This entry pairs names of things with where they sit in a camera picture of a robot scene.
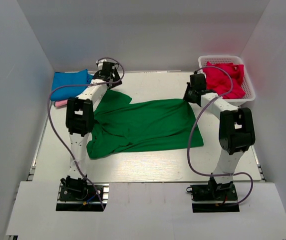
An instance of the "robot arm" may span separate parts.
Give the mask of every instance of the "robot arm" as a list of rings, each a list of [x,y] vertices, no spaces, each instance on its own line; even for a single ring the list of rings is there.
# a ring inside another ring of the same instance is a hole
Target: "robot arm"
[[[206,89],[205,75],[201,73],[190,75],[184,100],[205,107],[217,96],[218,94],[214,91]],[[227,191],[235,188],[232,175],[244,152],[255,143],[253,118],[249,108],[239,108],[219,98],[207,109],[220,120],[219,142],[222,150],[213,175],[230,175],[210,178],[207,188],[210,193],[204,198],[206,200],[210,199],[208,196],[220,199],[221,195],[226,195]],[[203,189],[197,187],[193,191],[196,193],[195,196],[200,196],[200,191],[204,192]]]
[[[68,128],[71,151],[75,157],[70,158],[68,176],[74,179],[81,178],[79,171],[75,165],[78,163],[82,173],[87,175],[87,162],[86,162],[86,145],[90,133],[94,127],[94,110],[95,102],[106,93],[107,89],[113,88],[122,84],[101,84],[105,82],[116,82],[120,76],[115,68],[115,64],[107,60],[96,62],[98,71],[95,73],[92,84],[85,89],[77,97],[71,97],[67,101],[66,110],[66,127]]]

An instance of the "plastic basket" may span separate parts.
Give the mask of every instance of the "plastic basket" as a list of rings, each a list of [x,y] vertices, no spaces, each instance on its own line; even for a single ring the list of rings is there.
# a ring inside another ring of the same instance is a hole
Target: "plastic basket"
[[[199,67],[206,66],[207,62],[211,64],[244,64],[243,61],[238,56],[230,56],[230,55],[207,55],[200,56],[198,58]],[[225,99],[232,105],[240,106],[245,102],[253,101],[256,97],[252,82],[248,76],[246,71],[246,67],[244,67],[244,81],[242,84],[242,89],[245,91],[245,96],[243,98],[238,99]]]

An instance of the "green shirt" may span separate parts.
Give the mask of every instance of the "green shirt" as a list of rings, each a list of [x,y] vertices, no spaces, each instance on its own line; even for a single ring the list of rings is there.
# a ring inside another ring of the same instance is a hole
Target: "green shirt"
[[[189,103],[182,99],[130,104],[132,98],[108,90],[94,112],[93,139],[87,144],[91,159],[119,152],[146,152],[187,147],[195,122]],[[191,147],[203,146],[196,127]]]

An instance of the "gray wall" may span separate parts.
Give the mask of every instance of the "gray wall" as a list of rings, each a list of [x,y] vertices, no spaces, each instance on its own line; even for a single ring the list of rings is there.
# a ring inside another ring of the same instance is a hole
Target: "gray wall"
[[[286,1],[270,1],[241,57],[257,96],[257,154],[286,210]]]
[[[53,69],[15,0],[0,0],[0,239],[26,180]]]
[[[269,0],[18,0],[56,71],[194,70],[207,54],[240,55]]]

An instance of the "red cloth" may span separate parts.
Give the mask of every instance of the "red cloth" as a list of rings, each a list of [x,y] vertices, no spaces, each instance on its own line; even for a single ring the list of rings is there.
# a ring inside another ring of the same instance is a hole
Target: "red cloth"
[[[244,90],[241,88],[244,78],[244,65],[235,65],[233,63],[211,64],[207,62],[207,66],[215,66],[225,70],[233,79],[233,90],[231,93],[223,96],[224,99],[241,99],[245,96]],[[206,73],[207,89],[213,89],[218,95],[226,93],[231,88],[231,81],[228,76],[219,69],[208,67],[203,69]]]

